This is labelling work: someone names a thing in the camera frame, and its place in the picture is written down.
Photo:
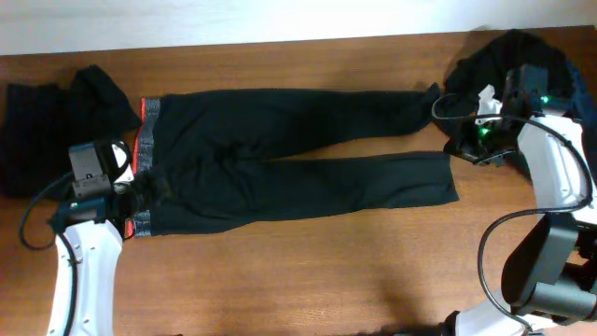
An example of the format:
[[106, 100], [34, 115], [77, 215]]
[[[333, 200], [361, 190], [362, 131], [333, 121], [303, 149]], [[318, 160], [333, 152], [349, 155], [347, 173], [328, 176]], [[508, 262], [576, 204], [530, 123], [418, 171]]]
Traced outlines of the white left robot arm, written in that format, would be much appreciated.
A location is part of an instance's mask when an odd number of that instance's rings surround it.
[[58, 270], [48, 336], [112, 335], [118, 259], [127, 223], [170, 194], [162, 182], [136, 175], [129, 147], [101, 140], [70, 147], [74, 197], [49, 221]]

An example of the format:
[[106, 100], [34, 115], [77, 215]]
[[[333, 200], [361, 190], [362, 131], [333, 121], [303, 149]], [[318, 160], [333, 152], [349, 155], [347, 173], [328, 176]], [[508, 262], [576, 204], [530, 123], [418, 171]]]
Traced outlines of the black leggings red waistband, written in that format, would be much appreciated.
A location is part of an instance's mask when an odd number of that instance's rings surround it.
[[450, 159], [441, 152], [307, 158], [353, 140], [417, 133], [438, 96], [437, 86], [163, 96], [148, 172], [164, 198], [135, 217], [135, 232], [220, 233], [261, 221], [456, 202]]

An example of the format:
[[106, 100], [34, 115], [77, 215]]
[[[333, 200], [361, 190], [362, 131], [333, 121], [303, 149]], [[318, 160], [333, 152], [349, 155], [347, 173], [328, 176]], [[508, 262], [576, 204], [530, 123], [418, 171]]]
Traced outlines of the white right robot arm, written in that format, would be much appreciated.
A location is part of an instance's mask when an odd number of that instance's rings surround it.
[[[486, 300], [446, 318], [443, 335], [542, 335], [546, 329], [596, 319], [596, 164], [590, 146], [596, 121], [580, 93], [548, 93], [548, 71], [525, 64], [508, 71], [503, 97], [479, 93], [475, 113], [456, 118], [445, 153], [475, 165], [521, 156], [536, 206], [494, 221], [482, 234], [477, 269]], [[507, 221], [537, 222], [509, 255], [501, 285], [489, 289], [483, 260], [491, 233]]]

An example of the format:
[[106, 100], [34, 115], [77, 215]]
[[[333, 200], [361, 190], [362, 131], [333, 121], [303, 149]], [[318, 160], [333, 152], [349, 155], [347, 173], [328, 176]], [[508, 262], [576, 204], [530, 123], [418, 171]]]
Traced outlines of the dark green trousers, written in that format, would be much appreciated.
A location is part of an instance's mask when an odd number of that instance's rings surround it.
[[33, 197], [71, 171], [69, 147], [118, 139], [140, 126], [128, 97], [97, 65], [78, 70], [67, 89], [9, 84], [1, 126], [1, 194]]

